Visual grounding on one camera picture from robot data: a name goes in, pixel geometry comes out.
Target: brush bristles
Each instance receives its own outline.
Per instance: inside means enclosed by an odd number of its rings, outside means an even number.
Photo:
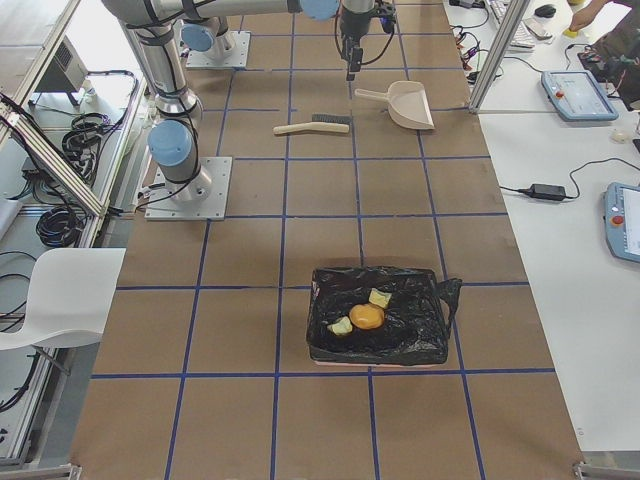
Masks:
[[[311,115],[312,122],[323,123],[341,123],[342,125],[351,125],[351,117],[343,115],[331,115],[329,113],[314,113]]]

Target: keyboard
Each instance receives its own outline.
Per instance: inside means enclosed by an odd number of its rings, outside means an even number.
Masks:
[[[485,0],[487,2],[487,11],[489,16],[493,19],[493,23],[496,27],[499,27],[504,19],[504,14],[507,12],[507,6],[502,0]],[[533,36],[529,33],[529,30],[524,26],[522,22],[518,25],[511,44],[507,50],[515,52],[531,52],[533,47],[536,46],[536,42]]]

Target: wooden brush handle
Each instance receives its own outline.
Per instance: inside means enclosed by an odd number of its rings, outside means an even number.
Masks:
[[[273,127],[274,135],[285,135],[287,133],[296,133],[296,132],[305,132],[305,131],[349,133],[349,125],[343,125],[341,123],[308,122],[308,123],[296,123],[293,125],[282,125],[280,127]]]

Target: white chair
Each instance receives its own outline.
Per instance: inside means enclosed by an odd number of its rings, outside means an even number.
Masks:
[[[0,333],[0,350],[31,345],[67,375],[43,348],[97,343],[107,322],[124,248],[58,248],[43,253],[31,273],[22,328]]]

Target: computer mouse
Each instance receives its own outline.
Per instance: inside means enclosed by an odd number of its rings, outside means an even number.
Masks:
[[[556,14],[556,7],[548,3],[536,8],[533,13],[536,17],[551,18]]]

